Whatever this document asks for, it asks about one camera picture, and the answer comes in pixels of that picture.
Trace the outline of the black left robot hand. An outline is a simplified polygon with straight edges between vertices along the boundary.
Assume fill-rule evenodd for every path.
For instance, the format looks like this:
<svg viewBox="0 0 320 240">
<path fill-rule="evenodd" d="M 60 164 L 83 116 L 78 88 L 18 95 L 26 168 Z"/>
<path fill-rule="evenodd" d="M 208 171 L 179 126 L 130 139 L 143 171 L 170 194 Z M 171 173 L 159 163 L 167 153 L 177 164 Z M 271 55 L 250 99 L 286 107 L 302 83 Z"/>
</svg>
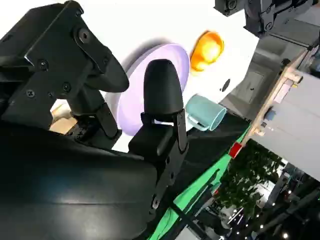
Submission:
<svg viewBox="0 0 320 240">
<path fill-rule="evenodd" d="M 262 39 L 272 36 L 305 48 L 320 40 L 320 27 L 297 20 L 318 3 L 317 0 L 246 0 L 244 28 Z"/>
</svg>

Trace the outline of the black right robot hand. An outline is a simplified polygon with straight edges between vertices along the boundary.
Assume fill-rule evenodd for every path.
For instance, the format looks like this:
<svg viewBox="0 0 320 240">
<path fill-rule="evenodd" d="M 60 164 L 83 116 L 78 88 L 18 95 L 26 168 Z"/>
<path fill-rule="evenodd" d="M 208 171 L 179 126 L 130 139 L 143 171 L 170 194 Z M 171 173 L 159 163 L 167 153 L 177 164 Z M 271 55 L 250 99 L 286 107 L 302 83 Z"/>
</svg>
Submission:
<svg viewBox="0 0 320 240">
<path fill-rule="evenodd" d="M 155 217 L 188 151 L 178 73 L 152 60 L 127 153 L 101 91 L 128 77 L 76 1 L 30 9 L 0 41 L 0 237 L 132 240 Z"/>
</svg>

